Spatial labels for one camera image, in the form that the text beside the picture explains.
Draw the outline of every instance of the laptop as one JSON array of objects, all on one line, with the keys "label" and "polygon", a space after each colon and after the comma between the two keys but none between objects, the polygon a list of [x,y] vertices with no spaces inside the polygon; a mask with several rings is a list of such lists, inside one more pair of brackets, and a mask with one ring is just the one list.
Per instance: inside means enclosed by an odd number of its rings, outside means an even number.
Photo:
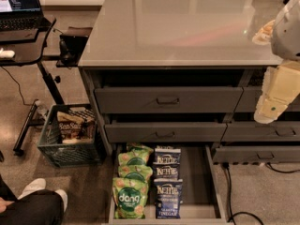
[{"label": "laptop", "polygon": [[33,41],[45,23],[39,0],[0,0],[0,43]]}]

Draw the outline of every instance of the basket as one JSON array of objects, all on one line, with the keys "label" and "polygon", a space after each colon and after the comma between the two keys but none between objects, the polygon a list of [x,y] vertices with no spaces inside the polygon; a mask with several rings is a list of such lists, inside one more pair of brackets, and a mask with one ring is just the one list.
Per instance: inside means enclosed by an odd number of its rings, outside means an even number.
[{"label": "basket", "polygon": [[95,117],[89,104],[53,105],[41,131],[37,148],[55,167],[74,167],[80,165],[101,164],[106,157],[102,140],[94,126],[91,142],[62,143],[58,126],[57,112]]}]

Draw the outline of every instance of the laptop keyboard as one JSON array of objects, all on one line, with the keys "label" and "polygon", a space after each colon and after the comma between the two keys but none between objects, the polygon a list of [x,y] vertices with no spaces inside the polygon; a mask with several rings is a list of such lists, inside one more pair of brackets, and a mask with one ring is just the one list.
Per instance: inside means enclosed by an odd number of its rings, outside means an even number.
[{"label": "laptop keyboard", "polygon": [[38,28],[38,18],[0,20],[0,31],[30,30]]}]

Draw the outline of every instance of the black desk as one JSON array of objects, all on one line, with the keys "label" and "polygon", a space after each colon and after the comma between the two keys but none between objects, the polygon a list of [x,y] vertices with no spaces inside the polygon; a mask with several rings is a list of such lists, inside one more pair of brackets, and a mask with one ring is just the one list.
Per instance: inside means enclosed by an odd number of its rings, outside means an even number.
[{"label": "black desk", "polygon": [[[4,44],[0,42],[0,47],[4,48],[4,50],[12,50],[15,52],[15,57],[11,61],[0,60],[0,67],[11,67],[11,66],[28,66],[37,64],[39,68],[43,80],[48,86],[50,93],[56,104],[64,104],[64,100],[62,99],[55,81],[52,75],[48,72],[48,70],[43,66],[42,61],[45,60],[57,60],[58,56],[43,56],[44,48],[47,47],[47,37],[53,29],[53,26],[56,23],[56,19],[54,17],[48,18],[48,22],[46,22],[47,27],[43,27],[41,31],[38,32],[37,39],[35,41],[30,42],[19,42],[19,43],[10,43]],[[31,126],[43,125],[43,120],[34,120],[34,114],[37,110],[37,105],[33,102],[29,114],[25,120],[22,131],[19,135],[18,140],[16,141],[15,147],[13,151],[16,156],[22,156],[23,150],[21,149],[23,140],[27,133],[27,130]]]}]

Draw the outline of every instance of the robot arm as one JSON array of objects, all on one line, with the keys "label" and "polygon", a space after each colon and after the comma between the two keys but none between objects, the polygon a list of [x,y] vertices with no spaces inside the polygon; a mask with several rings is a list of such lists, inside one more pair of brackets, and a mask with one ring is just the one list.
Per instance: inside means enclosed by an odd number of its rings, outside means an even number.
[{"label": "robot arm", "polygon": [[300,0],[290,0],[277,15],[270,37],[272,52],[287,61],[269,67],[254,119],[268,124],[288,108],[300,93]]}]

